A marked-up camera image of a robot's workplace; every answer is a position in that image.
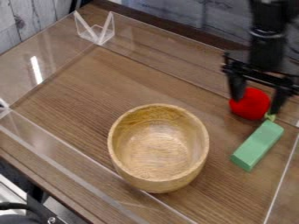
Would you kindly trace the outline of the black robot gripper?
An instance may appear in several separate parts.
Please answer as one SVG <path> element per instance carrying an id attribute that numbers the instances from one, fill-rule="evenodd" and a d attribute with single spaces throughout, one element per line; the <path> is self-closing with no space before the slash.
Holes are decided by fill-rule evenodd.
<path id="1" fill-rule="evenodd" d="M 230 99 L 238 102 L 245 93 L 246 81 L 274 88 L 269 114 L 276 115 L 289 95 L 299 95 L 299 62 L 284 57 L 272 68 L 254 67 L 248 62 L 248 51 L 222 53 L 221 72 L 228 78 Z"/>

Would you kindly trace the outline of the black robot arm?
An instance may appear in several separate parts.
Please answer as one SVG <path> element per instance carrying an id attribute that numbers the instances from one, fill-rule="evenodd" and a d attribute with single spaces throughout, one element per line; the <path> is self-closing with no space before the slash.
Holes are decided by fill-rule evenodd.
<path id="1" fill-rule="evenodd" d="M 286 99 L 299 95 L 299 66 L 285 55 L 288 25 L 299 17 L 299 0 L 246 0 L 252 15 L 249 48 L 225 51 L 221 72 L 229 96 L 240 101 L 246 81 L 274 89 L 268 115 L 276 115 Z"/>

